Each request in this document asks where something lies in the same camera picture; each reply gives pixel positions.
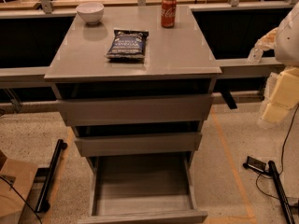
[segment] gray cabinet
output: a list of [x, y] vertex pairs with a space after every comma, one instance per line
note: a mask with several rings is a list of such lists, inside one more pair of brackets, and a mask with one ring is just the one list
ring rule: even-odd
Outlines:
[[[189, 166], [221, 70], [188, 7], [178, 7], [174, 29], [160, 27], [159, 12], [107, 7], [97, 26], [76, 17], [45, 76], [93, 169], [90, 217], [78, 223], [199, 223], [207, 216], [196, 206]], [[117, 25], [149, 30], [142, 63], [104, 57]]]

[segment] gray tabletop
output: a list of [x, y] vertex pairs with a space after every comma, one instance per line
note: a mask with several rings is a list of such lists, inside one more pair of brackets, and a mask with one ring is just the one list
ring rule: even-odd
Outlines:
[[[160, 24], [161, 6], [106, 7], [97, 25], [77, 15], [54, 57], [47, 81], [73, 82], [215, 76], [221, 72], [187, 6], [178, 6], [174, 28]], [[114, 63], [105, 57], [114, 28], [148, 30], [146, 58]]]

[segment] red can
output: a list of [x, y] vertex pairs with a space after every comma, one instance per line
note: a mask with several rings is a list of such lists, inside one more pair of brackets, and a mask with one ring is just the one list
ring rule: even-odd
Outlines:
[[173, 27], [176, 19], [177, 0], [162, 0], [161, 25]]

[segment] cardboard box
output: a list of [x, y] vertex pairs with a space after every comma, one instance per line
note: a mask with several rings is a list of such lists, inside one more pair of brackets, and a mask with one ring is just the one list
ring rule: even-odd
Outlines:
[[[27, 200], [33, 186], [37, 172], [37, 165], [16, 161], [8, 158], [0, 150], [0, 176], [13, 177], [13, 188], [19, 192], [23, 199]], [[0, 223], [18, 223], [25, 202], [10, 186], [0, 179]]]

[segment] bowl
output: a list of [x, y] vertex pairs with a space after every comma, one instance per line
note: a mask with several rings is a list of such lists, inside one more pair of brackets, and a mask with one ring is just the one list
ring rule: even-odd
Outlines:
[[76, 7], [76, 12], [87, 24], [97, 24], [103, 17], [104, 5], [101, 3], [85, 3]]

